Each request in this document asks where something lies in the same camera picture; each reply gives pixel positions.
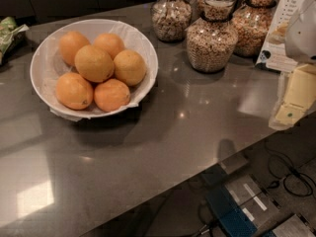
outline paper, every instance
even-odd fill
[[[270,29],[263,44],[256,67],[281,72],[291,72],[297,62],[285,54],[284,43],[281,43],[285,32],[282,27],[304,0],[279,0]]]

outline cable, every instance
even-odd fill
[[[306,197],[314,196],[314,198],[316,199],[314,189],[313,189],[313,187],[316,188],[315,181],[311,177],[309,177],[308,175],[301,173],[301,172],[298,172],[295,169],[292,160],[287,155],[285,155],[284,153],[279,152],[277,150],[269,148],[266,140],[264,141],[264,145],[265,145],[265,150],[267,151],[267,153],[270,154],[270,158],[268,160],[269,173],[272,176],[274,176],[275,178],[280,179],[280,181],[272,181],[270,183],[270,185],[268,186],[268,189],[277,188],[279,186],[279,183],[282,182],[284,189],[289,194],[291,194],[295,197],[299,197],[299,198],[306,198]],[[279,161],[279,163],[281,163],[286,168],[288,174],[286,174],[285,177],[280,177],[279,175],[277,175],[273,171],[273,169],[272,169],[273,160]],[[298,193],[298,192],[290,189],[288,182],[291,178],[294,178],[297,181],[299,181],[303,185],[303,187],[305,187],[306,192],[305,193]]]

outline bowl of oranges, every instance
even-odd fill
[[[30,73],[35,91],[56,115],[101,118],[139,105],[155,83],[158,58],[133,26],[86,20],[48,36],[33,56]]]

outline gray countertop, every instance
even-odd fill
[[[31,27],[1,68],[0,236],[80,236],[274,132],[277,74],[234,55],[219,73],[194,71],[184,42],[157,40],[149,7]],[[72,122],[35,93],[30,63],[49,34],[92,18],[142,31],[158,77],[139,108]]]

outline jar of nuts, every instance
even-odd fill
[[[238,40],[230,24],[235,0],[204,0],[203,12],[187,30],[187,55],[195,70],[211,73],[223,69]]]
[[[243,57],[256,57],[264,44],[276,0],[245,0],[233,14],[232,23],[238,31],[234,53]]]
[[[186,0],[157,0],[151,7],[151,21],[157,38],[165,42],[185,38],[192,8]]]
[[[204,0],[191,0],[191,6],[193,8],[193,19],[199,18],[200,14],[203,12]]]

